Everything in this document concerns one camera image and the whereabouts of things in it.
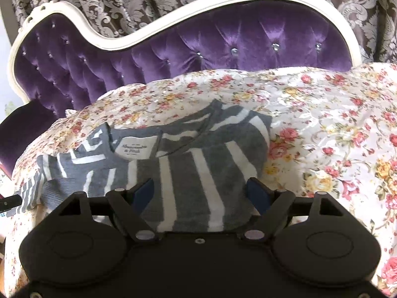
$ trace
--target metal screw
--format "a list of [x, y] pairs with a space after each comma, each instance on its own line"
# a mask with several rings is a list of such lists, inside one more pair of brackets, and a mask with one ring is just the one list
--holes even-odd
[[29, 298], [43, 298], [39, 293], [31, 293]]
[[205, 243], [205, 240], [199, 238], [199, 239], [196, 239], [196, 240], [195, 240], [195, 243], [196, 243], [196, 244], [204, 244], [204, 243]]
[[265, 237], [265, 234], [264, 234], [264, 232], [262, 232], [260, 230], [249, 230], [244, 233], [244, 236], [248, 240], [260, 240]]
[[153, 240], [154, 237], [155, 237], [156, 235], [154, 234], [153, 231], [150, 231], [150, 230], [142, 230], [142, 231], [138, 231], [138, 232], [135, 234], [135, 236], [136, 236], [136, 238], [137, 238], [138, 240], [141, 240], [141, 241], [148, 241], [148, 240]]

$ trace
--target sweater sleeve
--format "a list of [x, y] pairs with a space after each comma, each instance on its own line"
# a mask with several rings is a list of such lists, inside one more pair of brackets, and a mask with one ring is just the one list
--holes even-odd
[[6, 216], [10, 217], [17, 213], [30, 211], [40, 204], [40, 194], [45, 182], [46, 177], [41, 170], [36, 172], [31, 179], [24, 183], [22, 187], [15, 192], [15, 194], [18, 194], [22, 197], [22, 205], [9, 210], [6, 213]]

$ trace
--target purple velvet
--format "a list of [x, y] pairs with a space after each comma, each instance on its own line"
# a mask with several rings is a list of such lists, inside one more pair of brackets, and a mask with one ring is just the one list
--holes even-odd
[[17, 108], [0, 124], [0, 161], [11, 177], [17, 159], [26, 147], [56, 120], [55, 114], [38, 100]]
[[53, 14], [25, 38], [15, 74], [31, 99], [63, 117], [65, 109], [82, 109], [108, 90], [191, 71], [288, 66], [346, 71], [351, 65], [343, 37], [320, 14], [293, 2], [257, 0], [199, 14], [123, 51], [92, 46], [70, 20]]

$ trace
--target pink rose print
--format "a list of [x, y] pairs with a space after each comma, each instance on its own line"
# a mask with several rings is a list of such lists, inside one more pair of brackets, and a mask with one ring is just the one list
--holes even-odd
[[229, 74], [225, 75], [222, 77], [223, 80], [225, 80], [226, 82], [230, 82], [231, 80], [233, 80], [233, 77]]
[[382, 289], [382, 292], [383, 292], [384, 295], [387, 295], [387, 296], [389, 296], [389, 295], [392, 294], [392, 293], [390, 292], [390, 289], [389, 289], [389, 288]]
[[397, 147], [397, 135], [395, 135], [394, 133], [390, 134], [389, 140], [393, 144], [393, 146]]
[[383, 117], [389, 121], [390, 123], [395, 123], [396, 122], [396, 115], [391, 112], [384, 112]]
[[397, 258], [390, 258], [382, 268], [382, 279], [389, 285], [397, 282]]
[[345, 77], [343, 77], [343, 76], [340, 75], [340, 74], [336, 74], [336, 75], [335, 75], [335, 79], [336, 79], [336, 80], [345, 80]]
[[81, 122], [77, 122], [76, 125], [72, 126], [71, 130], [74, 134], [79, 134], [81, 131]]
[[397, 209], [397, 195], [386, 195], [386, 207], [388, 209]]
[[360, 106], [360, 105], [363, 104], [363, 101], [360, 98], [353, 98], [352, 97], [350, 100], [354, 103], [354, 105], [357, 105], [357, 106]]
[[292, 127], [287, 127], [282, 129], [280, 132], [280, 137], [284, 138], [285, 142], [293, 142], [298, 137], [298, 131]]
[[277, 159], [283, 157], [287, 154], [287, 144], [286, 143], [276, 143], [270, 142], [269, 157], [271, 159]]
[[324, 171], [328, 174], [331, 175], [332, 177], [336, 178], [339, 176], [339, 170], [333, 169], [331, 166], [326, 166]]
[[323, 148], [323, 152], [328, 155], [331, 156], [333, 155], [333, 149], [331, 147], [327, 147], [327, 148]]
[[361, 143], [363, 143], [366, 138], [368, 138], [368, 135], [366, 135], [365, 133], [359, 131], [354, 136], [353, 143], [354, 143], [355, 146], [361, 147]]
[[397, 170], [397, 160], [390, 160], [390, 165], [392, 166], [393, 170]]
[[311, 80], [312, 80], [312, 78], [311, 78], [309, 75], [306, 75], [306, 74], [302, 75], [302, 76], [300, 77], [300, 79], [301, 79], [302, 82], [305, 83], [305, 84], [309, 84], [309, 83], [311, 82]]
[[196, 82], [190, 82], [188, 85], [187, 85], [187, 88], [193, 88], [193, 87], [196, 87], [197, 86], [197, 83]]
[[351, 195], [360, 193], [360, 188], [356, 185], [359, 181], [341, 180], [343, 185], [342, 197], [351, 200]]

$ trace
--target yellow flower print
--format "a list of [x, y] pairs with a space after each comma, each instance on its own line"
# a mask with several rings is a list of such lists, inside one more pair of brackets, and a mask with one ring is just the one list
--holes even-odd
[[164, 100], [169, 102], [169, 101], [174, 100], [174, 98], [175, 98], [175, 94], [168, 94], [168, 95], [166, 95], [166, 97], [164, 97]]
[[286, 156], [284, 157], [284, 160], [285, 160], [286, 162], [290, 162], [290, 161], [292, 160], [292, 155], [291, 155], [291, 154], [286, 155]]
[[284, 89], [284, 93], [287, 93], [287, 94], [289, 94], [289, 95], [291, 95], [293, 97], [296, 97], [299, 94], [298, 90], [296, 88], [293, 88], [293, 87], [286, 87]]
[[379, 97], [379, 92], [376, 90], [366, 90], [364, 94], [367, 95], [369, 98], [375, 99]]
[[269, 165], [269, 164], [266, 164], [266, 166], [264, 167], [264, 172], [267, 174], [267, 175], [276, 175], [279, 171], [280, 171], [280, 169], [278, 169], [276, 166], [274, 166], [273, 164], [271, 164], [271, 165]]
[[332, 191], [333, 183], [332, 177], [324, 170], [317, 171], [315, 174], [310, 175], [306, 179], [306, 189], [312, 193], [317, 191]]
[[388, 179], [386, 180], [386, 182], [387, 182], [387, 184], [388, 184], [389, 189], [390, 189], [394, 194], [396, 194], [396, 193], [397, 193], [397, 177], [394, 175], [393, 177], [388, 178]]
[[376, 174], [379, 178], [387, 179], [389, 177], [390, 163], [384, 162], [382, 159], [378, 159], [376, 163]]

